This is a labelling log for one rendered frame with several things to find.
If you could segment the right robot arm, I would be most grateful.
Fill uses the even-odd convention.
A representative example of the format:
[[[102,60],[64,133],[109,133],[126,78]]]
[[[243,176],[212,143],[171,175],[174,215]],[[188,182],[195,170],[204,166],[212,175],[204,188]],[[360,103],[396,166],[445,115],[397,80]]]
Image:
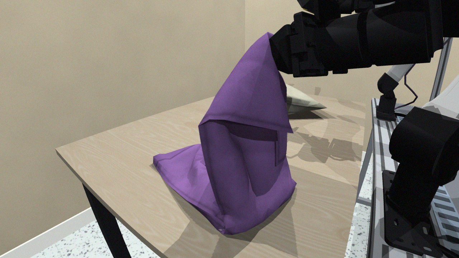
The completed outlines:
[[[355,13],[366,13],[368,14],[370,9],[390,5],[393,2],[387,4],[374,5],[372,1],[362,2],[361,0],[339,0],[340,14],[351,14]],[[378,80],[378,90],[383,95],[380,96],[379,105],[377,105],[377,119],[383,119],[388,121],[396,121],[395,117],[395,105],[396,98],[393,90],[398,86],[398,82],[403,78],[406,72],[412,67],[413,64],[406,65],[392,65],[389,70],[384,73]]]

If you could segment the grey metal post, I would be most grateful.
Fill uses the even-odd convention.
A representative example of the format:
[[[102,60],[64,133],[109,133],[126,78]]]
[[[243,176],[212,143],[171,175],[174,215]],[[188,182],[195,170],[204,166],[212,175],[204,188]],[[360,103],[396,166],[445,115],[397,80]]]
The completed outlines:
[[[437,72],[435,75],[434,85],[432,87],[432,92],[431,92],[431,97],[429,99],[429,102],[432,101],[435,97],[437,97],[440,94],[440,90],[441,90],[442,83],[443,83],[443,78],[444,78],[445,71],[446,71],[446,65],[449,60],[449,54],[450,54],[450,50],[452,46],[452,41],[453,41],[453,37],[452,39],[449,40],[449,42],[447,42],[443,46],[443,49],[441,49],[440,58],[439,58],[438,66],[437,66]]]

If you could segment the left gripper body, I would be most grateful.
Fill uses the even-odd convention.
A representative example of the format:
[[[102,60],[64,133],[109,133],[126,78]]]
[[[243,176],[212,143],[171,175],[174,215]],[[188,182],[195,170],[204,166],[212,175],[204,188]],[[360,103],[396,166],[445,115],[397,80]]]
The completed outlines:
[[[366,13],[357,13],[318,25],[313,14],[295,13],[294,21],[269,39],[277,70],[301,78],[371,67],[360,36],[366,19]]]

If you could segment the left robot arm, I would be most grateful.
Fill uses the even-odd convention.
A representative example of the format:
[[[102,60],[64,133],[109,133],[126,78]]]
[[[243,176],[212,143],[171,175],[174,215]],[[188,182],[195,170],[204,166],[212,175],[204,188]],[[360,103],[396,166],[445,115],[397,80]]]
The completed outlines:
[[[362,22],[363,50],[373,65],[430,63],[434,52],[443,49],[443,37],[459,38],[459,0],[361,1],[393,2],[370,9]],[[318,25],[340,18],[336,0],[297,2],[314,12]],[[440,95],[414,107],[397,124],[389,152],[400,164],[396,172],[382,172],[385,242],[418,256],[441,258],[430,210],[438,187],[459,171],[459,74]]]

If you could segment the purple cloth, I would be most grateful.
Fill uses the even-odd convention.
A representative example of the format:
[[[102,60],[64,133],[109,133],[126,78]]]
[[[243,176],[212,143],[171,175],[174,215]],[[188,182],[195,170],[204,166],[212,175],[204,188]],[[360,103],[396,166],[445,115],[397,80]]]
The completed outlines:
[[[153,157],[165,182],[222,234],[264,222],[293,194],[287,87],[267,32],[246,51],[198,125],[201,144]]]

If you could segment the cream pillow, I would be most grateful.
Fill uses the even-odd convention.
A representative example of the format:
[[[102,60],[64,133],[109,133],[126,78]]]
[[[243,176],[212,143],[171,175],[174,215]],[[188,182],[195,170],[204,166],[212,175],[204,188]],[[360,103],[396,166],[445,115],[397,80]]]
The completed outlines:
[[[309,97],[300,90],[287,85],[287,112],[298,113],[303,111],[325,109],[324,105]]]

